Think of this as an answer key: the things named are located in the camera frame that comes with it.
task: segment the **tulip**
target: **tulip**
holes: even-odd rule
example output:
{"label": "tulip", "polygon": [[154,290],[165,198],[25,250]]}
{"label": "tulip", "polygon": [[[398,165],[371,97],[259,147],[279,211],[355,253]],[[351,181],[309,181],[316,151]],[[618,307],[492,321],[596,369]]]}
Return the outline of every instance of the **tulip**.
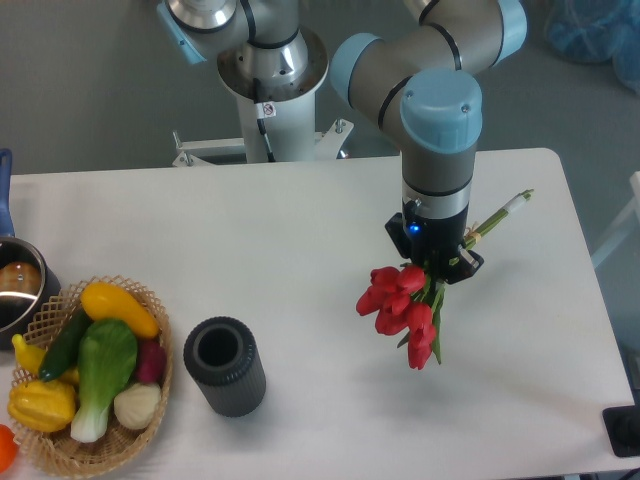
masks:
{"label": "tulip", "polygon": [[400,315],[411,303],[411,297],[406,293],[393,293],[382,304],[382,309],[391,315]]}
{"label": "tulip", "polygon": [[371,285],[383,288],[389,293],[397,290],[396,279],[400,271],[395,267],[376,268],[371,270]]}
{"label": "tulip", "polygon": [[409,308],[407,308],[407,323],[409,324],[411,333],[415,333],[425,326],[431,325],[432,320],[433,311],[426,303],[413,302],[409,305]]}
{"label": "tulip", "polygon": [[407,354],[409,366],[422,370],[431,356],[431,343],[436,339],[437,331],[433,325],[416,330],[409,338]]}
{"label": "tulip", "polygon": [[396,335],[407,328],[407,319],[403,314],[393,315],[384,309],[376,317],[376,331],[381,335]]}
{"label": "tulip", "polygon": [[377,312],[389,294],[381,287],[371,285],[356,303],[356,312],[361,316]]}
{"label": "tulip", "polygon": [[396,285],[401,292],[414,293],[424,287],[427,279],[422,268],[416,265],[406,266],[396,279]]}

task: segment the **white table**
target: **white table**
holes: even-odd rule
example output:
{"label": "white table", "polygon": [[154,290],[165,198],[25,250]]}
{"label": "white table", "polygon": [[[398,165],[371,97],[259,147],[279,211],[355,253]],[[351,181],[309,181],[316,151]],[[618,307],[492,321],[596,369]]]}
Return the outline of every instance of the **white table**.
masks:
{"label": "white table", "polygon": [[[122,274],[171,317],[165,419],[108,478],[470,480],[640,465],[615,457],[605,433],[602,409],[632,396],[557,156],[478,154],[470,223],[536,193],[476,247],[476,277],[448,288],[444,363],[422,372],[354,310],[369,271],[402,262],[384,230],[400,184],[398,158],[14,177],[16,232],[63,284]],[[216,315],[251,328],[267,374],[262,405],[239,419],[213,413],[181,360],[188,333]],[[0,398],[12,367],[0,354]],[[11,476],[42,477],[24,459]]]}

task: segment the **metal bracket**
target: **metal bracket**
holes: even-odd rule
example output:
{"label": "metal bracket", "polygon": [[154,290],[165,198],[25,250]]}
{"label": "metal bracket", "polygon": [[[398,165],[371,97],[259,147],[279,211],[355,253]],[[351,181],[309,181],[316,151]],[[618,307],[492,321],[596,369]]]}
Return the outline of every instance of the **metal bracket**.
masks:
{"label": "metal bracket", "polygon": [[[316,159],[348,158],[349,155],[342,146],[352,130],[353,123],[339,118],[326,133],[316,132]],[[178,137],[178,132],[174,131],[173,139],[178,154],[172,163],[174,167],[212,167],[216,165],[215,162],[205,161],[203,158],[222,159],[246,152],[242,138],[183,142]]]}

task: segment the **garlic bulb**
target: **garlic bulb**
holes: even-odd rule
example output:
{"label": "garlic bulb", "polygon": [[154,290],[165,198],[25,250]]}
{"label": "garlic bulb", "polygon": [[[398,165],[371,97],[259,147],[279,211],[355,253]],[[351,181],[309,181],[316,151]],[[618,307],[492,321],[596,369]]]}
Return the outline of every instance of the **garlic bulb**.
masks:
{"label": "garlic bulb", "polygon": [[113,411],[120,424],[131,430],[147,428],[160,403],[156,383],[134,383],[113,400]]}

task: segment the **black cylinder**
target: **black cylinder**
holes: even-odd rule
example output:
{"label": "black cylinder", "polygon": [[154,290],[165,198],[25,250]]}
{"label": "black cylinder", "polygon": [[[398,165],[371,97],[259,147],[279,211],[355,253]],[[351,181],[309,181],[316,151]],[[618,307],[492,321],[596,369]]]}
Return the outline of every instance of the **black cylinder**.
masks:
{"label": "black cylinder", "polygon": [[241,417],[260,405],[267,382],[255,338],[230,317],[205,320],[189,334],[184,364],[216,413]]}

